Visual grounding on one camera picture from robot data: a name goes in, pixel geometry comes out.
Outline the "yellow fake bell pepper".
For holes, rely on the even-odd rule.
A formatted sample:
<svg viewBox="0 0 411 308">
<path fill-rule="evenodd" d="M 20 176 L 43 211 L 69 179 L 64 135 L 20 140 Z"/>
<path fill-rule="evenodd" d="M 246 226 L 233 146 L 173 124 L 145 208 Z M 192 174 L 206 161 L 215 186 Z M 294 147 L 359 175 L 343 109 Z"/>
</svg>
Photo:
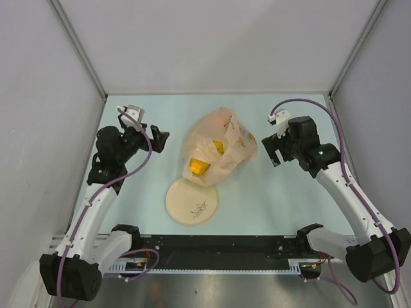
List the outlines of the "yellow fake bell pepper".
<svg viewBox="0 0 411 308">
<path fill-rule="evenodd" d="M 189 162 L 189 168 L 195 176 L 203 175 L 209 169 L 209 167 L 210 164 L 196 158 L 192 158 Z"/>
</svg>

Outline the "translucent peach plastic bag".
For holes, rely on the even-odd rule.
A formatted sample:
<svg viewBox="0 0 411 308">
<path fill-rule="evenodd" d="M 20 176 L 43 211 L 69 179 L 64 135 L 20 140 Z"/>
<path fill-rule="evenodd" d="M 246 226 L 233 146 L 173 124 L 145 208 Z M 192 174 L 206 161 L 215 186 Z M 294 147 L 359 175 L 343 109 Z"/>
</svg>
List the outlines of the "translucent peach plastic bag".
<svg viewBox="0 0 411 308">
<path fill-rule="evenodd" d="M 227 178 L 242 162 L 256 156 L 255 137 L 239 122 L 235 111 L 221 107 L 198 120 L 187 132 L 182 157 L 182 176 L 209 187 Z M 196 158 L 210 164 L 201 176 L 195 176 L 189 162 Z"/>
</svg>

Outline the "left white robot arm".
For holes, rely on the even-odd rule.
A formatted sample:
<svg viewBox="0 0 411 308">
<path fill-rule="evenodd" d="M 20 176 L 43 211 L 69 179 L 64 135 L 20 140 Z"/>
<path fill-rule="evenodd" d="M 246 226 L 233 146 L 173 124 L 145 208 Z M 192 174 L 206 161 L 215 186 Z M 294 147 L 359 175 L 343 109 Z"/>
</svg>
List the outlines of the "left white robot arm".
<svg viewBox="0 0 411 308">
<path fill-rule="evenodd" d="M 133 175 L 125 164 L 139 150 L 152 154 L 164 149 L 169 132 L 155 125 L 150 128 L 151 139 L 144 127 L 120 132 L 115 126 L 106 126 L 96 134 L 97 152 L 92 157 L 81 209 L 56 250 L 40 258 L 40 274 L 47 292 L 59 302 L 64 298 L 93 300 L 104 274 L 118 258 L 140 255 L 149 261 L 156 253 L 144 246 L 138 227 L 132 225 L 118 224 L 99 246 L 94 243 L 123 182 Z"/>
</svg>

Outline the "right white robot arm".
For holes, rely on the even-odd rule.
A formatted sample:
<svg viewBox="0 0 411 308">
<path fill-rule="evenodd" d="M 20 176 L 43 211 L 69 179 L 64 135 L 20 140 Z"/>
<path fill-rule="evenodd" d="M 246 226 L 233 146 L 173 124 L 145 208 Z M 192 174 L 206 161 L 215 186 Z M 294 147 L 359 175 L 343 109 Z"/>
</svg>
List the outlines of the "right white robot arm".
<svg viewBox="0 0 411 308">
<path fill-rule="evenodd" d="M 410 232 L 385 219 L 352 175 L 342 172 L 340 152 L 333 144 L 320 142 L 314 120 L 281 111 L 270 115 L 268 122 L 277 126 L 275 134 L 262 140 L 273 166 L 298 160 L 334 199 L 354 232 L 348 236 L 320 224 L 309 225 L 297 232 L 297 252 L 303 257 L 324 252 L 340 259 L 360 282 L 402 267 L 410 249 Z"/>
</svg>

